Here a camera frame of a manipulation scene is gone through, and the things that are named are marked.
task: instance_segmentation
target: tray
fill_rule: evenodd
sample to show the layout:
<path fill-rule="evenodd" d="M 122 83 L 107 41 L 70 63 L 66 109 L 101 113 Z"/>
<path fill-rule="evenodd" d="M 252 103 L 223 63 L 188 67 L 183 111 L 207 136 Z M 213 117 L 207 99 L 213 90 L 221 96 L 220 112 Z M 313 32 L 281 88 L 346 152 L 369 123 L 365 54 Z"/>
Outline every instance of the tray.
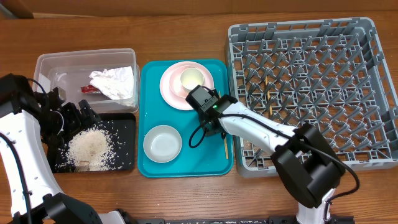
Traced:
<path fill-rule="evenodd" d="M 398 100 L 372 20 L 239 24 L 228 39 L 231 94 L 250 109 L 315 125 L 354 170 L 398 165 Z M 241 138 L 235 146 L 241 175 L 277 175 L 269 155 L 249 167 L 258 148 Z"/>
<path fill-rule="evenodd" d="M 188 140 L 199 125 L 195 111 L 177 110 L 168 105 L 160 95 L 159 83 L 162 74 L 171 65 L 182 60 L 155 61 L 142 69 L 141 102 L 138 130 L 138 169 L 146 177 L 198 177 L 224 175 L 233 166 L 232 137 L 227 137 L 229 159 L 225 157 L 224 141 L 220 135 L 206 137 L 196 149 L 191 149 Z M 221 94 L 228 93 L 228 77 L 223 62 L 215 59 L 190 60 L 205 66 L 213 76 L 215 88 Z M 153 127 L 165 124 L 175 128 L 182 137 L 180 154 L 172 161 L 159 164 L 144 153 L 142 143 L 145 134 Z M 193 142 L 199 141 L 199 131 Z"/>
<path fill-rule="evenodd" d="M 107 130 L 113 135 L 111 140 L 116 155 L 109 170 L 132 170 L 134 168 L 134 148 L 136 145 L 136 117 L 132 113 L 103 113 L 99 116 L 101 121 L 92 127 L 96 126 L 98 129 Z M 55 166 L 52 167 L 54 172 L 77 172 L 73 164 L 66 163 L 67 160 L 64 158 L 66 151 L 67 149 L 57 150 Z"/>

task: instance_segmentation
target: clear plastic bin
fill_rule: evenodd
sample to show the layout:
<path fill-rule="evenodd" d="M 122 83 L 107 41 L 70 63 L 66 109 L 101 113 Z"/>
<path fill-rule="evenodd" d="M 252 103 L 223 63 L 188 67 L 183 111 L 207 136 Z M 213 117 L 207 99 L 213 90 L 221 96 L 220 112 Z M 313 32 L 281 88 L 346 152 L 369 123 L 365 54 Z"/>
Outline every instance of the clear plastic bin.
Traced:
<path fill-rule="evenodd" d="M 81 92 L 80 87 L 90 84 L 89 75 L 93 71 L 102 72 L 104 69 L 128 66 L 132 67 L 134 74 L 132 98 L 110 100 L 102 94 Z M 44 54 L 37 60 L 34 75 L 34 79 L 40 82 L 45 91 L 60 87 L 66 92 L 67 102 L 78 106 L 79 101 L 87 100 L 97 113 L 136 112 L 139 106 L 139 77 L 139 67 L 133 49 L 82 50 Z M 36 84 L 33 85 L 33 90 L 40 91 Z"/>

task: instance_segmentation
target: teal tray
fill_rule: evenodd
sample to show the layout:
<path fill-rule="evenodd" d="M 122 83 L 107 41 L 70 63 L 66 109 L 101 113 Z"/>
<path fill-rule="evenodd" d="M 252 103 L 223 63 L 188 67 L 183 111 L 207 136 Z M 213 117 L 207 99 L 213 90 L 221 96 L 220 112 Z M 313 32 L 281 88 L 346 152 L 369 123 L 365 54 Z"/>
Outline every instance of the teal tray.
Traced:
<path fill-rule="evenodd" d="M 225 157 L 224 141 L 220 134 L 205 137 L 195 149 L 191 149 L 188 140 L 199 125 L 198 115 L 194 110 L 182 111 L 168 105 L 160 94 L 160 78 L 171 65 L 183 60 L 155 61 L 147 63 L 141 75 L 141 101 L 139 109 L 138 159 L 137 165 L 141 174 L 146 177 L 199 177 L 224 175 L 233 166 L 233 140 L 228 135 L 229 159 Z M 205 66 L 214 79 L 215 88 L 221 94 L 229 93 L 228 76 L 225 64 L 216 59 L 190 60 Z M 144 152 L 145 134 L 158 125 L 169 125 L 175 128 L 182 138 L 180 154 L 172 161 L 159 164 L 150 160 Z M 202 131 L 193 138 L 199 141 Z"/>

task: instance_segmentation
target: gray dish rack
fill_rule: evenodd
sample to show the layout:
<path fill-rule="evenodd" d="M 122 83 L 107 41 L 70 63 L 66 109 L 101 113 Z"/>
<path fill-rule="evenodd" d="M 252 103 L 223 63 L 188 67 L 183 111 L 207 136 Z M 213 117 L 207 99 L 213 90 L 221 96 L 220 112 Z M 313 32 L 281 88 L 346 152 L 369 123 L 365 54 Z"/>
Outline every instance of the gray dish rack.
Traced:
<path fill-rule="evenodd" d="M 238 24 L 228 45 L 231 94 L 251 110 L 315 125 L 354 170 L 398 165 L 398 99 L 372 20 Z M 277 175 L 269 155 L 234 143 L 241 175 Z"/>

